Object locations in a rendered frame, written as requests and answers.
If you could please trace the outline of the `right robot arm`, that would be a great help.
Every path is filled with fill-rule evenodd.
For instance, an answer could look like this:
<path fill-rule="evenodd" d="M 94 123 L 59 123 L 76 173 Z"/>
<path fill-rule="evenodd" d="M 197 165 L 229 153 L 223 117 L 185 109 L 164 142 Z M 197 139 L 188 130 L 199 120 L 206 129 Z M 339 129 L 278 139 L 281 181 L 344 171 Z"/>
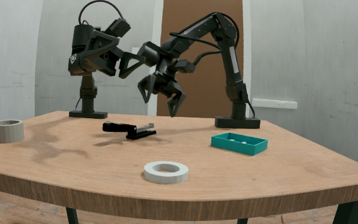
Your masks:
<path fill-rule="evenodd" d="M 130 24 L 123 18 L 119 18 L 111 27 L 116 35 L 122 38 L 130 29 Z M 106 116 L 108 112 L 94 111 L 94 98 L 97 95 L 97 86 L 94 85 L 93 72 L 82 69 L 80 66 L 80 54 L 85 50 L 88 39 L 91 38 L 92 32 L 96 30 L 101 32 L 100 27 L 93 27 L 88 24 L 75 26 L 72 41 L 72 52 L 69 58 L 68 71 L 71 76 L 83 76 L 80 86 L 80 98 L 82 99 L 82 112 L 70 111 L 69 114 L 89 115 L 89 116 Z M 83 72 L 83 73 L 82 73 Z"/>

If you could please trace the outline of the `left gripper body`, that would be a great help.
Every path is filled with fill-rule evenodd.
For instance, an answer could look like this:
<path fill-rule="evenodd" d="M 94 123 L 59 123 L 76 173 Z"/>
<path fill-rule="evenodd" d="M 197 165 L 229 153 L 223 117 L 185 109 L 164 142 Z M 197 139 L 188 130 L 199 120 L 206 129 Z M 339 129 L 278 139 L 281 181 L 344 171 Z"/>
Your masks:
<path fill-rule="evenodd" d="M 152 90 L 152 94 L 156 95 L 160 92 L 163 95 L 167 96 L 167 98 L 170 98 L 174 93 L 176 94 L 174 97 L 179 95 L 181 92 L 186 94 L 184 91 L 181 90 L 181 85 L 177 83 L 178 80 L 175 78 L 175 73 L 178 71 L 177 68 L 175 68 L 175 65 L 179 61 L 186 61 L 186 59 L 184 60 L 176 59 L 169 66 L 159 65 L 155 69 L 153 75 L 156 76 L 156 80 L 155 80 L 154 88 Z M 172 97 L 172 99 L 174 97 Z"/>

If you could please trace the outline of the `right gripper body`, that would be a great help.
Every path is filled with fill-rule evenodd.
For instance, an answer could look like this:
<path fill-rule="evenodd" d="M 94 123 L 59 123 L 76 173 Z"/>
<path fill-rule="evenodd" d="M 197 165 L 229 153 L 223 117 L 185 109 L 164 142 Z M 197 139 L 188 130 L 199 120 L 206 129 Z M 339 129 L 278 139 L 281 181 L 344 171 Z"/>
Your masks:
<path fill-rule="evenodd" d="M 112 24 L 105 30 L 105 31 L 101 31 L 104 34 L 113 36 L 113 37 L 118 37 L 118 35 L 116 35 L 113 31 L 110 30 L 110 27 L 117 21 L 117 19 L 115 19 Z M 82 51 L 82 53 L 80 54 L 80 66 L 82 69 L 87 70 L 87 72 L 89 71 L 93 71 L 93 70 L 99 70 L 100 72 L 108 75 L 109 77 L 113 77 L 116 74 L 116 62 L 119 61 L 119 59 L 121 59 L 120 64 L 119 64 L 119 69 L 121 69 L 121 63 L 122 63 L 122 59 L 124 56 L 124 51 L 121 50 L 118 47 L 114 47 L 111 50 L 107 51 L 106 53 L 102 54 L 101 56 L 99 56 L 98 58 L 95 58 L 92 61 L 89 61 L 87 59 L 85 59 L 85 52 L 86 52 L 86 48 L 88 46 L 88 42 L 89 39 L 87 41 L 85 50 Z M 99 47 L 104 47 L 106 45 L 111 44 L 112 42 L 109 40 L 104 40 L 101 39 Z M 85 62 L 85 63 L 84 63 Z"/>

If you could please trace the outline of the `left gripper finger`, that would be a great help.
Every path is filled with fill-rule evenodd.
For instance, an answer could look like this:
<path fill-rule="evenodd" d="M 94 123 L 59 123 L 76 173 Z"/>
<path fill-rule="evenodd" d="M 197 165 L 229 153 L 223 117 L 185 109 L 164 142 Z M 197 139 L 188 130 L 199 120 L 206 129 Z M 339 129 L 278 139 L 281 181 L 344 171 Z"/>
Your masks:
<path fill-rule="evenodd" d="M 176 115 L 180 105 L 183 103 L 185 98 L 186 98 L 186 95 L 181 92 L 179 95 L 177 95 L 172 100 L 167 102 L 171 118 Z M 175 105 L 176 105 L 176 107 L 174 109 Z"/>
<path fill-rule="evenodd" d="M 144 99 L 145 104 L 148 103 L 150 100 L 150 96 L 152 94 L 155 79 L 156 79 L 156 76 L 154 76 L 153 74 L 150 74 L 147 77 L 145 77 L 137 86 L 143 99 Z M 146 88 L 148 88 L 147 96 L 145 93 Z"/>

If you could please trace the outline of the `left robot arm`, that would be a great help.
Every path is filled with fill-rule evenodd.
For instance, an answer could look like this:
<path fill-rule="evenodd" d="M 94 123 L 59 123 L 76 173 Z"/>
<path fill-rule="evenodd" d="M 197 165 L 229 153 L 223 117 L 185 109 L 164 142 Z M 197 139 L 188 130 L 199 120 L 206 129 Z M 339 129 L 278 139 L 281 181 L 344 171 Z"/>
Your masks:
<path fill-rule="evenodd" d="M 217 22 L 220 24 L 217 24 Z M 200 39 L 209 32 L 215 42 L 217 41 L 218 46 L 223 49 L 221 55 L 226 72 L 226 94 L 230 101 L 233 101 L 231 117 L 215 116 L 215 120 L 260 123 L 260 119 L 246 118 L 246 103 L 249 103 L 249 99 L 246 84 L 241 77 L 237 61 L 234 41 L 236 39 L 236 28 L 234 25 L 218 12 L 191 26 L 179 35 Z M 159 65 L 169 66 L 173 59 L 179 58 L 180 54 L 188 50 L 189 46 L 194 42 L 181 37 L 172 37 L 165 41 L 162 47 L 159 47 L 148 41 L 143 43 L 137 55 L 146 57 L 144 64 L 148 67 L 156 65 L 156 69 Z M 181 73 L 194 73 L 196 68 L 195 65 L 187 60 L 177 62 L 175 67 Z"/>

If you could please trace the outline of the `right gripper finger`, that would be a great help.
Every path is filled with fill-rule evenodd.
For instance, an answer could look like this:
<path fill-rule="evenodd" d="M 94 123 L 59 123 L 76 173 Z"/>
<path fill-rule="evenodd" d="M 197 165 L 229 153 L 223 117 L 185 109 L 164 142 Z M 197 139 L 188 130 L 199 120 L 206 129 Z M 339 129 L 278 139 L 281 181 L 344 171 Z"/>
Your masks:
<path fill-rule="evenodd" d="M 127 68 L 129 60 L 131 60 L 131 59 L 139 60 L 139 62 L 137 62 L 133 66 Z M 121 69 L 120 69 L 120 72 L 119 72 L 119 78 L 125 79 L 135 69 L 137 69 L 138 67 L 140 67 L 144 63 L 145 63 L 145 57 L 140 56 L 140 55 L 136 55 L 136 54 L 132 54 L 130 52 L 124 52 L 124 56 L 123 56 L 122 63 L 121 63 Z"/>
<path fill-rule="evenodd" d="M 98 48 L 101 39 L 112 41 L 112 43 L 109 45 L 106 45 L 104 47 Z M 104 54 L 108 50 L 111 50 L 112 48 L 117 46 L 119 44 L 119 41 L 120 41 L 120 38 L 113 37 L 113 36 L 104 34 L 102 32 L 98 32 L 96 30 L 93 31 L 91 38 L 88 42 L 88 46 L 86 48 L 85 59 L 87 59 L 89 61 L 94 60 L 95 58 Z"/>

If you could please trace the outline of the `teal shallow tray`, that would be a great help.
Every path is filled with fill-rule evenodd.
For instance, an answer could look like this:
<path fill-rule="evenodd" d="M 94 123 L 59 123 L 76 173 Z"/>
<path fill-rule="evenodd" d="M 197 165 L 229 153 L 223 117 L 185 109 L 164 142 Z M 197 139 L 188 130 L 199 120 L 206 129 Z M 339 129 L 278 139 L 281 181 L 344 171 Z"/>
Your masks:
<path fill-rule="evenodd" d="M 231 139 L 236 141 L 228 141 Z M 242 142 L 247 142 L 247 144 Z M 252 136 L 246 136 L 236 133 L 224 133 L 211 137 L 211 146 L 218 147 L 221 149 L 226 149 L 229 151 L 247 154 L 250 156 L 254 156 L 266 150 L 267 145 L 268 145 L 268 139 L 255 138 Z"/>

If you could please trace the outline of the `grey hollow cylinder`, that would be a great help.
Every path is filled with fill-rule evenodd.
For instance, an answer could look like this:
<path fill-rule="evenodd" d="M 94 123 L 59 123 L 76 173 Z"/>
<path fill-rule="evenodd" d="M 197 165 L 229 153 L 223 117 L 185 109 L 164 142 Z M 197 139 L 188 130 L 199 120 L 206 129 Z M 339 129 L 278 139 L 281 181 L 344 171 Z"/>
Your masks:
<path fill-rule="evenodd" d="M 7 125 L 8 124 L 8 125 Z M 0 121 L 0 143 L 14 143 L 24 139 L 24 123 L 21 120 L 9 119 Z"/>

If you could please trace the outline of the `pale grey ring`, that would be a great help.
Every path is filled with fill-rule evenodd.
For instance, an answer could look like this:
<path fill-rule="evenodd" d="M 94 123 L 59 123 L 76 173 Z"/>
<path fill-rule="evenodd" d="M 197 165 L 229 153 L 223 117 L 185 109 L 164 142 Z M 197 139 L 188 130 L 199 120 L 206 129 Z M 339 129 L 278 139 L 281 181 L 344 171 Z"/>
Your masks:
<path fill-rule="evenodd" d="M 158 171 L 172 171 L 174 173 L 162 173 Z M 188 178 L 187 166 L 170 161 L 151 162 L 144 166 L 146 179 L 160 184 L 177 184 Z"/>

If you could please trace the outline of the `black stapler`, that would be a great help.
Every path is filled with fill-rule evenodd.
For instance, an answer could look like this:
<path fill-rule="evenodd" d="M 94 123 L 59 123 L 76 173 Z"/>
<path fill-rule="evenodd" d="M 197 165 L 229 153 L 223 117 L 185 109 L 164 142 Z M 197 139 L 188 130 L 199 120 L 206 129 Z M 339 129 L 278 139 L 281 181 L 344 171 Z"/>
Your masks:
<path fill-rule="evenodd" d="M 108 123 L 103 123 L 103 131 L 105 131 L 105 132 L 113 132 L 113 133 L 126 133 L 126 132 L 128 132 L 127 135 L 126 135 L 126 138 L 129 138 L 129 139 L 139 139 L 139 138 L 142 138 L 142 137 L 149 136 L 151 134 L 157 133 L 155 130 L 151 130 L 151 128 L 154 128 L 153 123 L 149 123 L 149 125 L 142 126 L 142 127 L 139 127 L 139 128 L 137 128 L 136 125 L 114 123 L 114 122 L 111 122 L 111 121 L 109 121 Z"/>

